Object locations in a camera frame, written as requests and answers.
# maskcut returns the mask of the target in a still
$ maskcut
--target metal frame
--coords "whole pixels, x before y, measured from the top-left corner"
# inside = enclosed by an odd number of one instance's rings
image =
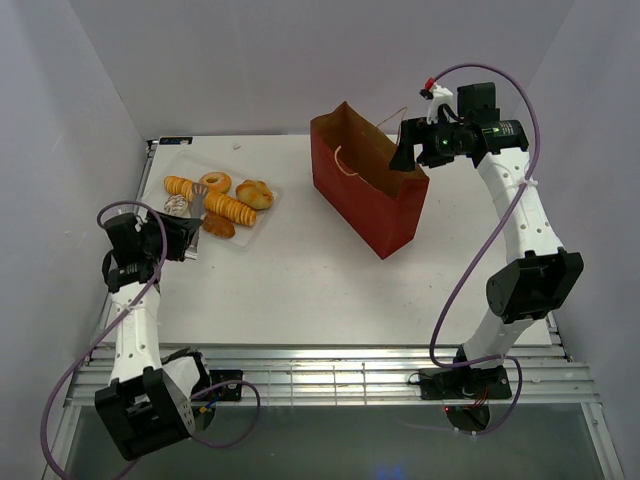
[[[137,198],[142,196],[158,142],[147,152]],[[108,319],[110,302],[104,304],[97,332]],[[562,346],[552,315],[547,318],[552,345],[548,347],[515,347],[511,355],[522,363],[524,386],[521,403],[579,403],[601,464],[604,477],[624,478],[611,437],[602,416],[601,405],[586,363],[571,361]],[[182,347],[162,345],[165,356]],[[228,347],[198,345],[210,368],[242,369],[245,379],[260,391],[264,407],[302,406],[369,406],[369,405],[442,405],[442,401],[420,400],[416,386],[407,384],[418,368],[432,366],[428,348],[396,346],[391,348],[280,348]],[[455,347],[436,349],[436,356],[452,361]],[[97,348],[87,363],[74,376],[66,397],[60,428],[53,442],[54,456],[65,466],[78,425],[82,407],[93,405],[94,392],[108,383],[113,368],[113,347]],[[509,379],[515,382],[517,372],[505,364]],[[255,406],[248,389],[245,398],[234,406]],[[489,403],[509,403],[490,401]],[[55,478],[46,470],[45,479]]]

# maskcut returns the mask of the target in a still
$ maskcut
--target glass surface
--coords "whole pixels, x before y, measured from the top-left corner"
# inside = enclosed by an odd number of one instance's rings
[[[492,407],[497,419],[504,406]],[[202,435],[223,441],[249,408],[219,408]],[[183,441],[143,457],[128,479],[573,479],[603,478],[580,405],[521,405],[497,432],[472,439],[408,428],[449,427],[441,407],[264,408],[230,450]],[[84,408],[68,471],[111,478],[124,466],[93,408]]]

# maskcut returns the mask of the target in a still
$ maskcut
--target white wall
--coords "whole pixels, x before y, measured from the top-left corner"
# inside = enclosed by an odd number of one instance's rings
[[[0,477],[31,479],[106,293],[95,215],[135,193],[145,146],[67,0],[0,0],[0,145]]]
[[[557,319],[587,360],[629,479],[640,478],[640,4],[579,0],[529,92],[549,218],[585,270]],[[524,118],[523,109],[520,117]]]
[[[374,122],[404,105],[416,116],[424,81],[462,61],[500,65],[526,85],[572,3],[71,0],[147,139],[304,132],[343,100]],[[518,99],[502,89],[500,101],[512,112]]]

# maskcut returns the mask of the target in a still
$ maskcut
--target red paper bag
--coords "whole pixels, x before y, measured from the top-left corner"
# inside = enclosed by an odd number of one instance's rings
[[[413,239],[429,186],[420,168],[389,170],[395,150],[347,102],[311,120],[313,184],[382,259]]]

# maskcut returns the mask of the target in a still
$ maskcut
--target donut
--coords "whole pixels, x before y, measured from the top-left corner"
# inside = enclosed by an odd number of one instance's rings
[[[273,193],[260,180],[245,180],[236,188],[236,198],[254,210],[264,210],[273,205]]]
[[[174,217],[182,217],[189,208],[189,202],[183,195],[171,195],[164,204],[164,211]]]
[[[227,193],[231,188],[231,177],[224,172],[209,172],[200,178],[199,183],[214,192]]]

